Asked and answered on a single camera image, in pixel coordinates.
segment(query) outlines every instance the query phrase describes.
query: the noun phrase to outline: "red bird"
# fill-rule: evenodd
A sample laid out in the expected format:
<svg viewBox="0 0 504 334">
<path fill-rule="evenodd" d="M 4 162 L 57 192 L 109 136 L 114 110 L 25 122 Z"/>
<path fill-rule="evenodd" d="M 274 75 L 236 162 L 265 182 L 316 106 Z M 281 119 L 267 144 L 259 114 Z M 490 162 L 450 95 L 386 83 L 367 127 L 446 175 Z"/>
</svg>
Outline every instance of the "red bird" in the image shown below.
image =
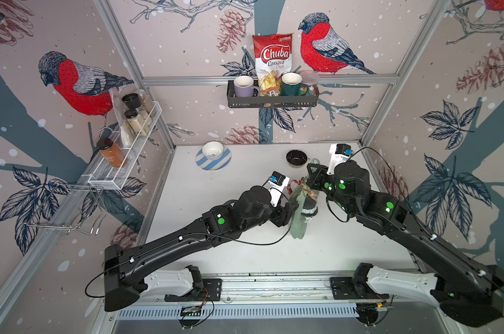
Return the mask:
<svg viewBox="0 0 504 334">
<path fill-rule="evenodd" d="M 326 14 L 309 14 L 304 17 L 298 29 L 303 31 L 300 47 L 302 59 L 315 72 L 335 74 L 344 68 L 357 68 L 374 74 L 354 55 L 348 42 L 335 33 Z"/>
<path fill-rule="evenodd" d="M 74 109 L 85 115 L 105 116 L 113 107 L 109 89 L 133 83 L 99 67 L 76 63 L 57 51 L 40 59 L 39 72 L 44 85 L 53 84 Z"/>
</svg>

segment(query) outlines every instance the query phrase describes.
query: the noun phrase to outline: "spice jar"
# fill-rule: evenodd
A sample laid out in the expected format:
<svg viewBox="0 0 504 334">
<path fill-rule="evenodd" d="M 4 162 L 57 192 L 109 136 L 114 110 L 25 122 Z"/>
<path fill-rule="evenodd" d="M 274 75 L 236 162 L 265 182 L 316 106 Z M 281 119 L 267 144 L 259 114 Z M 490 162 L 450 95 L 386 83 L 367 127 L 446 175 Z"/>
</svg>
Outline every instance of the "spice jar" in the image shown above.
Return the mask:
<svg viewBox="0 0 504 334">
<path fill-rule="evenodd" d="M 124 97 L 122 97 L 122 101 L 129 109 L 137 110 L 142 119 L 146 121 L 147 126 L 152 124 L 152 120 L 148 116 L 148 112 L 141 105 L 141 99 L 138 94 L 133 93 L 124 95 Z"/>
<path fill-rule="evenodd" d="M 146 127 L 142 127 L 142 124 L 144 124 L 144 120 L 142 119 L 141 115 L 139 115 L 137 110 L 135 109 L 126 110 L 124 116 L 126 117 L 129 126 L 131 126 L 131 128 L 133 129 L 133 131 L 135 131 L 136 134 L 139 134 L 141 136 L 148 136 L 148 129 Z"/>
<path fill-rule="evenodd" d="M 135 93 L 139 96 L 144 110 L 146 110 L 150 117 L 154 117 L 157 112 L 152 112 L 152 109 L 154 108 L 154 101 L 151 99 L 150 94 L 148 94 L 144 89 L 135 90 Z"/>
<path fill-rule="evenodd" d="M 315 95 L 315 89 L 319 83 L 319 75 L 312 70 L 303 70 L 300 72 L 302 82 L 299 95 Z"/>
<path fill-rule="evenodd" d="M 102 156 L 111 166 L 113 166 L 113 168 L 119 168 L 122 165 L 122 161 L 126 164 L 127 159 L 125 154 L 111 139 L 100 138 L 100 140 L 96 143 L 96 146 L 100 149 Z"/>
</svg>

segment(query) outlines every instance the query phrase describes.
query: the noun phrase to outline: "black lid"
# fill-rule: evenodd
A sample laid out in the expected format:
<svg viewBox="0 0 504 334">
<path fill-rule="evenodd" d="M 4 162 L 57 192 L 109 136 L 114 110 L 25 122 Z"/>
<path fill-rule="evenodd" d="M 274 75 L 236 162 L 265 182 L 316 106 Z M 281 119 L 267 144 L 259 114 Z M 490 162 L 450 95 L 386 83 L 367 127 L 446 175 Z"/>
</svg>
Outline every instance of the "black lid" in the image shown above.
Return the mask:
<svg viewBox="0 0 504 334">
<path fill-rule="evenodd" d="M 308 161 L 308 156 L 302 151 L 292 150 L 287 153 L 286 159 L 293 166 L 302 166 Z"/>
<path fill-rule="evenodd" d="M 124 102 L 130 109 L 135 109 L 141 106 L 141 99 L 139 98 L 139 94 L 135 93 L 124 95 L 124 97 L 122 97 L 122 102 Z"/>
<path fill-rule="evenodd" d="M 96 146 L 100 150 L 107 150 L 111 146 L 113 146 L 114 142 L 109 138 L 100 138 L 100 140 L 96 143 Z"/>
<path fill-rule="evenodd" d="M 138 115 L 139 113 L 137 112 L 137 110 L 135 109 L 128 109 L 126 110 L 126 112 L 124 113 L 124 116 L 126 118 L 134 118 Z"/>
</svg>

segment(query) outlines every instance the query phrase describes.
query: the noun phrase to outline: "glass jar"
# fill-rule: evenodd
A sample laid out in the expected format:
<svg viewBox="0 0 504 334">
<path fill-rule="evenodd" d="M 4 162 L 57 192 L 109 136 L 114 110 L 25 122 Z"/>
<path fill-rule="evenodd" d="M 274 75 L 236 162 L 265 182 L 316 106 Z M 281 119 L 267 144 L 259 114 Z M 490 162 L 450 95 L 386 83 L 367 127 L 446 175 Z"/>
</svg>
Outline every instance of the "glass jar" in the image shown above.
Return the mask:
<svg viewBox="0 0 504 334">
<path fill-rule="evenodd" d="M 111 139 L 100 138 L 100 140 L 96 143 L 96 146 L 100 149 L 102 156 L 111 166 L 113 166 L 113 168 L 119 168 L 122 165 L 122 161 L 126 164 L 126 155 Z"/>
<path fill-rule="evenodd" d="M 126 117 L 127 123 L 129 124 L 129 126 L 131 126 L 136 134 L 139 134 L 141 136 L 148 136 L 148 128 L 142 126 L 142 124 L 144 124 L 144 120 L 142 119 L 141 115 L 139 115 L 137 110 L 126 110 L 124 116 Z"/>
<path fill-rule="evenodd" d="M 151 99 L 150 94 L 148 94 L 144 89 L 135 90 L 135 93 L 139 96 L 144 110 L 146 110 L 150 117 L 154 117 L 156 112 L 152 112 L 152 109 L 154 108 L 154 101 Z"/>
</svg>

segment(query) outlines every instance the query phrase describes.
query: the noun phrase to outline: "striped plate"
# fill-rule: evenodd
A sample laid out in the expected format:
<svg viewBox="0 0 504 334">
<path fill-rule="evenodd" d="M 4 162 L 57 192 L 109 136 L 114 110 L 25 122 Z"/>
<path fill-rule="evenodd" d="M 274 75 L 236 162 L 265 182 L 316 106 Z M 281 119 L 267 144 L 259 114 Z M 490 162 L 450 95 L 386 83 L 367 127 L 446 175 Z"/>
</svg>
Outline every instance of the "striped plate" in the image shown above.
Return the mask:
<svg viewBox="0 0 504 334">
<path fill-rule="evenodd" d="M 229 151 L 228 147 L 224 146 L 224 152 L 222 152 L 222 157 L 216 160 L 209 160 L 199 150 L 196 154 L 196 164 L 203 170 L 219 170 L 228 164 L 229 160 L 232 158 L 232 153 Z"/>
</svg>

